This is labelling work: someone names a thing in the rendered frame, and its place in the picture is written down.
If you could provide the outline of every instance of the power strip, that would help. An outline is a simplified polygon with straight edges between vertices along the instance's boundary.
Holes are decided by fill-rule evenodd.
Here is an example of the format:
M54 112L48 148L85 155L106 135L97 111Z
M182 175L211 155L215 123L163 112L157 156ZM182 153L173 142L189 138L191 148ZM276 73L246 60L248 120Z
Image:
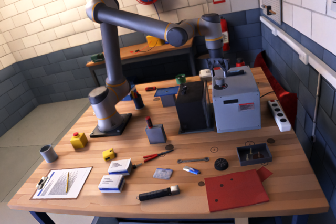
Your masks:
M270 100L267 103L280 131L281 132L290 131L291 125L285 113L282 111L278 101Z

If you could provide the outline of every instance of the robotic arm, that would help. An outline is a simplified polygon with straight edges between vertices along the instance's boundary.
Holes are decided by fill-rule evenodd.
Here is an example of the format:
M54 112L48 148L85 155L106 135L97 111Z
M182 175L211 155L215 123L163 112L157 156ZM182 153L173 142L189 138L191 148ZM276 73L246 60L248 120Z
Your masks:
M184 45L194 36L204 36L212 67L225 65L224 70L229 68L223 59L218 14L205 14L174 24L119 10L117 0L91 0L86 4L86 13L92 21L100 23L107 69L107 86L96 88L89 94L101 132L112 131L123 123L115 105L130 91L130 85L122 75L117 26L164 39L175 47Z

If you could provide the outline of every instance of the wooden tabletop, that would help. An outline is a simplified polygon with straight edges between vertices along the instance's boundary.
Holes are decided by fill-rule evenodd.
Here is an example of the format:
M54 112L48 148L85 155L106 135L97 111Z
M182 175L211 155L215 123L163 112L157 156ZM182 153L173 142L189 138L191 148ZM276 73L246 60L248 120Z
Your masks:
M260 95L272 91L261 68L252 73L259 86ZM197 81L199 77L188 77ZM160 100L154 98L155 91L146 92L145 87L157 88L176 86L175 80L137 85L145 108L137 111L133 101L119 102L119 113L132 113L132 118L121 136L89 138L97 125L97 119L90 107L55 147L59 158L51 164L43 161L31 177L8 203L11 209L53 212L58 214L90 215L119 218L156 219L221 219L263 216L302 215L327 212L326 197L316 179L309 161L293 130L281 133L267 107L267 101L276 99L274 93L261 98L261 125L259 130L230 133L198 133L178 135L179 121L175 107L163 108ZM150 115L153 124L163 124L167 143L150 145L145 133L145 117ZM83 149L74 150L70 144L73 132L85 132L89 143ZM236 148L245 146L247 141L268 144L273 161L267 166L273 174L264 182L269 202L254 206L210 213L205 186L198 182L250 169L259 169L261 164L240 167ZM102 151L113 148L116 159L132 158L133 164L143 163L143 156L165 151L168 144L175 150L164 157L158 157L133 170L126 176L125 186L120 194L102 194L98 184L107 175L110 162L102 158ZM209 157L209 162L195 162L192 167L201 171L194 175L182 170L185 164L178 159ZM223 172L214 168L216 159L228 160L229 168ZM50 169L78 168L93 166L93 169L76 200L29 200L35 186ZM173 169L170 180L153 178L156 168ZM136 197L145 192L178 185L181 194L140 202Z
M121 58L121 60L133 59L133 58L146 56L146 55L159 54L161 52L168 52L168 51L174 51L174 50L189 48L189 47L192 47L193 40L194 40L194 38L191 38L183 46L180 46L180 47L174 47L170 44L164 44L162 46L157 46L157 47L154 47L153 49L151 49L150 47L146 47L148 45L147 42L142 43L142 44L138 44L138 45L129 46L129 47L122 47L122 48L120 48L120 58ZM142 50L142 49L143 49L144 52L138 52L137 54L135 54L136 50ZM96 66L96 65L100 65L100 64L105 64L105 61L99 61L99 62L96 62L96 63L91 61L91 62L87 63L86 66L87 67L92 67L92 66Z

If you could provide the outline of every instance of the green tool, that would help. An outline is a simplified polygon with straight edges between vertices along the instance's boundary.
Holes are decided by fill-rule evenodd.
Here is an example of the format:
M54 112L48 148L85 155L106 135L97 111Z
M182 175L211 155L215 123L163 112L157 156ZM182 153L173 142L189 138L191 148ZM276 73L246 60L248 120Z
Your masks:
M105 60L105 57L104 57L104 54L103 54L103 53L95 54L95 55L92 55L92 56L91 56L91 60L92 60L94 63L96 63L96 62Z
M176 78L177 84L179 84L179 85L186 82L185 74L178 74L175 78Z

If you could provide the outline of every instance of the yellow pencil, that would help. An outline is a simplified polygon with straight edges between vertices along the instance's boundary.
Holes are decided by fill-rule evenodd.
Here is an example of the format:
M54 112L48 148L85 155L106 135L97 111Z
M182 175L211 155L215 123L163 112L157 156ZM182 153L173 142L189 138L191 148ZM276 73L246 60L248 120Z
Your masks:
M67 189L66 189L66 193L68 192L68 184L69 184L69 172L68 172L68 177L67 177Z

